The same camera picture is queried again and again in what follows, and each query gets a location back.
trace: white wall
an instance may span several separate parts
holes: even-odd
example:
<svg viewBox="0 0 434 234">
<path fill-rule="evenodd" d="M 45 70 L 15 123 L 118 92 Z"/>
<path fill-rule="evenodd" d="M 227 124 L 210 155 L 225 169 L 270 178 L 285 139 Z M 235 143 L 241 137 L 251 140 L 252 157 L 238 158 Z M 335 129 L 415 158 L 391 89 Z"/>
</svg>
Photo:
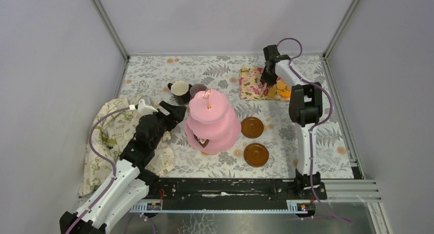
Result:
<svg viewBox="0 0 434 234">
<path fill-rule="evenodd" d="M 285 37 L 323 52 L 352 0 L 101 1 L 130 54 L 262 54 Z"/>
<path fill-rule="evenodd" d="M 0 0 L 0 233 L 60 233 L 123 60 L 90 0 Z"/>
<path fill-rule="evenodd" d="M 361 0 L 332 72 L 397 233 L 433 233 L 434 0 Z"/>
</svg>

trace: cup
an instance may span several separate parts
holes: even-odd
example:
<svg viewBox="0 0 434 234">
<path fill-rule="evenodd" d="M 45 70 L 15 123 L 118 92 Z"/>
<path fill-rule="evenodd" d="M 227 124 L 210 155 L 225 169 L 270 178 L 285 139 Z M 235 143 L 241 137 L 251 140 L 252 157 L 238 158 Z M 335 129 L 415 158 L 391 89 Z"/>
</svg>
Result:
<svg viewBox="0 0 434 234">
<path fill-rule="evenodd" d="M 179 105 L 186 105 L 188 104 L 188 102 L 190 102 L 189 91 L 192 85 L 187 84 L 183 81 L 177 81 L 173 84 L 167 84 L 167 87 L 169 87 L 170 91 L 173 94 L 173 97 Z"/>
<path fill-rule="evenodd" d="M 190 88 L 190 99 L 193 99 L 196 93 L 205 91 L 207 89 L 204 84 L 195 84 Z"/>
</svg>

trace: brown plate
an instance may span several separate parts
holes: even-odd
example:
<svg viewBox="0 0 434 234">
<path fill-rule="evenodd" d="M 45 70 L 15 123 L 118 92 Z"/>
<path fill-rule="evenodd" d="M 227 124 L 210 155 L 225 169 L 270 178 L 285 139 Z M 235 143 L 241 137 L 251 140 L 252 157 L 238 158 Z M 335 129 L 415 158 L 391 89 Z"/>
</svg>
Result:
<svg viewBox="0 0 434 234">
<path fill-rule="evenodd" d="M 248 138 L 257 138 L 264 131 L 264 124 L 256 117 L 247 117 L 241 122 L 241 132 Z"/>
<path fill-rule="evenodd" d="M 249 144 L 244 149 L 244 159 L 247 164 L 254 167 L 265 165 L 268 161 L 268 150 L 260 143 Z"/>
</svg>

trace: robotic arm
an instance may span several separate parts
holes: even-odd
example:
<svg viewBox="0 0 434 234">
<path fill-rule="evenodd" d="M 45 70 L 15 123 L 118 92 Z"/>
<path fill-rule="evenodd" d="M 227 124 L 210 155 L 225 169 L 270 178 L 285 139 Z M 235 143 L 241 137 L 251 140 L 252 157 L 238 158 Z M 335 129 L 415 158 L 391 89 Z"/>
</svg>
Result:
<svg viewBox="0 0 434 234">
<path fill-rule="evenodd" d="M 294 179 L 297 192 L 318 188 L 321 186 L 321 177 L 316 162 L 316 127 L 312 129 L 312 144 L 310 143 L 310 130 L 319 122 L 322 116 L 322 92 L 311 84 L 306 84 L 301 80 L 299 71 L 292 71 L 289 67 L 289 56 L 280 55 L 277 45 L 271 45 L 264 48 L 265 68 L 261 76 L 261 83 L 273 85 L 277 83 L 279 76 L 288 85 L 291 86 L 291 99 L 289 101 L 289 117 L 295 123 L 295 129 L 298 140 L 298 164 L 296 176 Z M 313 185 L 310 184 L 311 161 L 313 160 L 312 176 Z"/>
<path fill-rule="evenodd" d="M 139 102 L 139 111 L 141 105 L 144 105 L 143 100 Z M 145 167 L 154 157 L 154 150 L 163 134 L 174 129 L 184 119 L 187 110 L 187 107 L 173 106 L 164 101 L 160 106 L 169 114 L 147 109 L 147 115 L 140 118 L 134 137 L 116 163 L 116 175 L 110 175 L 74 214 L 63 214 L 60 218 L 62 234 L 68 229 L 71 234 L 110 233 L 119 219 L 148 195 L 149 187 L 158 176 Z"/>
</svg>

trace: floral placemat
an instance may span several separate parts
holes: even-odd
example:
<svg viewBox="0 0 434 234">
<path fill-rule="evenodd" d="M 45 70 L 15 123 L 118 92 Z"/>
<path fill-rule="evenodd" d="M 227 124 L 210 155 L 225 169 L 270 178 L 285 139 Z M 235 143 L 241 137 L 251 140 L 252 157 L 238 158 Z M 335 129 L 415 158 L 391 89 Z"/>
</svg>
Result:
<svg viewBox="0 0 434 234">
<path fill-rule="evenodd" d="M 328 90 L 319 56 L 302 56 L 293 61 L 308 79 L 318 81 Z M 203 83 L 228 96 L 238 119 L 254 116 L 264 123 L 264 133 L 256 139 L 242 134 L 235 145 L 216 155 L 193 149 L 187 142 L 184 123 L 171 133 L 167 144 L 175 154 L 175 169 L 165 177 L 185 178 L 293 178 L 298 162 L 298 144 L 294 123 L 288 115 L 287 102 L 244 100 L 240 98 L 240 69 L 265 65 L 263 56 L 133 56 L 129 61 L 121 97 L 146 95 L 176 104 L 167 83 L 183 80 Z M 323 103 L 325 117 L 330 106 Z M 337 114 L 318 128 L 317 157 L 322 178 L 353 178 Z M 251 143 L 263 144 L 270 158 L 262 167 L 249 166 L 244 148 Z"/>
<path fill-rule="evenodd" d="M 261 91 L 264 84 L 261 83 L 261 75 L 264 68 L 255 67 L 242 67 L 240 70 L 240 98 L 248 100 L 276 100 L 276 101 L 289 101 L 288 97 L 282 97 L 280 92 L 290 94 L 288 89 L 279 90 L 276 85 L 267 86 L 261 96 Z"/>
</svg>

